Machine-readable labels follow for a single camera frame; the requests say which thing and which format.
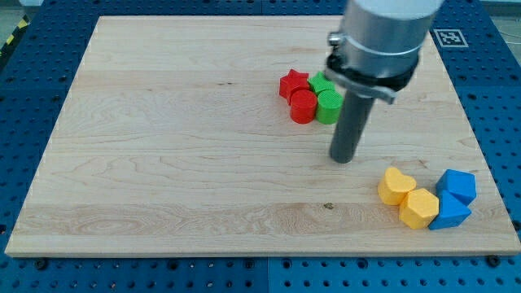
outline green block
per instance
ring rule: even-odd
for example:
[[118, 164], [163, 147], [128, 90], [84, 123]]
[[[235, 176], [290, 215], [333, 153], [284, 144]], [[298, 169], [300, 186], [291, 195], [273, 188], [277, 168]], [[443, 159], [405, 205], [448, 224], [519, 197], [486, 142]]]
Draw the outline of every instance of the green block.
[[309, 87], [318, 96], [324, 90], [335, 90], [335, 83], [328, 80], [323, 72], [317, 72], [314, 77], [308, 79]]
[[344, 103], [344, 97], [334, 90], [324, 90], [318, 95], [317, 112], [315, 118], [318, 122], [329, 125], [339, 119], [340, 110]]

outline yellow heart block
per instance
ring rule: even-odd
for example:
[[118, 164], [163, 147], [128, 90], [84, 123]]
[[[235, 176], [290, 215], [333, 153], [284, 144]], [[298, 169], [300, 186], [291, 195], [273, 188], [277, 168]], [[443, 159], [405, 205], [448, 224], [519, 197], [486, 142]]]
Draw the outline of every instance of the yellow heart block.
[[414, 178], [402, 174], [398, 168], [389, 167], [378, 184], [378, 195], [383, 203], [398, 205], [414, 188], [416, 188]]
[[426, 228], [440, 212], [440, 201], [422, 188], [409, 192], [400, 204], [400, 220], [411, 229]]

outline blue triangular block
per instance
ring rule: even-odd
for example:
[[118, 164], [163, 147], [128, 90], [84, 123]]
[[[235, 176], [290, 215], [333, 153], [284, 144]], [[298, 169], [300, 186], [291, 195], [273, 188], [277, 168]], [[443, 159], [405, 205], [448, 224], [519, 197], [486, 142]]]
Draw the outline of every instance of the blue triangular block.
[[430, 230], [459, 226], [472, 213], [463, 203], [460, 203], [447, 190], [438, 194], [440, 213], [429, 225]]
[[474, 174], [447, 169], [436, 183], [436, 193], [447, 190], [466, 206], [476, 197]]

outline wooden board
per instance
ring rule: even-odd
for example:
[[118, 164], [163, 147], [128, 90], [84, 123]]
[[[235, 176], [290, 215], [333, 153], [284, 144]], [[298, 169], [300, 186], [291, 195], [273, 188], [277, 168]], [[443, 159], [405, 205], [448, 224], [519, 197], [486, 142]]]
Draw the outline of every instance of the wooden board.
[[[519, 240], [427, 39], [395, 105], [377, 103], [357, 157], [333, 125], [293, 123], [290, 68], [323, 69], [339, 17], [102, 17], [7, 246], [10, 256], [516, 254]], [[410, 230], [377, 185], [388, 166], [434, 191], [477, 176], [473, 214]], [[333, 203], [334, 208], [324, 208]]]

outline blue metal frame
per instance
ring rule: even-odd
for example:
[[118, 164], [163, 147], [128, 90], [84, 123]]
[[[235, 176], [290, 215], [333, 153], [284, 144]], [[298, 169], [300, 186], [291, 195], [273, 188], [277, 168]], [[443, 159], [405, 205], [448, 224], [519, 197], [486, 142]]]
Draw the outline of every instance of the blue metal frame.
[[[344, 0], [46, 0], [0, 73], [0, 248], [100, 15], [341, 15], [344, 5]], [[447, 0], [433, 28], [460, 29], [469, 45], [436, 44], [510, 216], [521, 221], [521, 68], [477, 0]], [[0, 292], [520, 291], [521, 257], [499, 261], [51, 259], [41, 269], [37, 260], [1, 254]]]

